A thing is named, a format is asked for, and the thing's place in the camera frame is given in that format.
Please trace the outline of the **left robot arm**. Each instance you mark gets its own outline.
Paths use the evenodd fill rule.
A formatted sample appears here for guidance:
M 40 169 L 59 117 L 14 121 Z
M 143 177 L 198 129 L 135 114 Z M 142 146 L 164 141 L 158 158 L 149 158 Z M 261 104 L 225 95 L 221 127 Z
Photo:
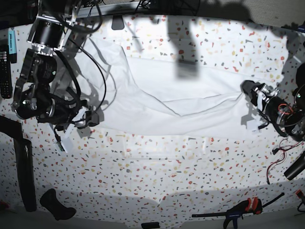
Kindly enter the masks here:
M 271 124 L 282 137 L 305 140 L 305 44 L 288 46 L 288 58 L 282 69 L 283 80 L 271 86 L 245 80 L 241 90 L 256 109 L 256 117 L 247 129 L 257 132 Z

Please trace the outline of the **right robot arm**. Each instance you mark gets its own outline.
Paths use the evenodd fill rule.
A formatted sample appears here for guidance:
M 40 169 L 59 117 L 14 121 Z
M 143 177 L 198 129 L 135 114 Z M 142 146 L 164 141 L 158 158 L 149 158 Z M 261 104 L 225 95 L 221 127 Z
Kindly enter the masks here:
M 71 152 L 70 134 L 74 128 L 85 128 L 99 121 L 98 115 L 86 100 L 81 99 L 81 88 L 68 60 L 61 53 L 68 30 L 90 34 L 94 28 L 76 27 L 80 0 L 40 0 L 38 14 L 27 41 L 21 73 L 15 84 L 12 109 L 23 120 L 35 117 L 48 123 L 60 151 Z M 57 73 L 57 59 L 66 67 L 75 90 L 68 87 L 71 99 L 51 93 L 51 82 Z

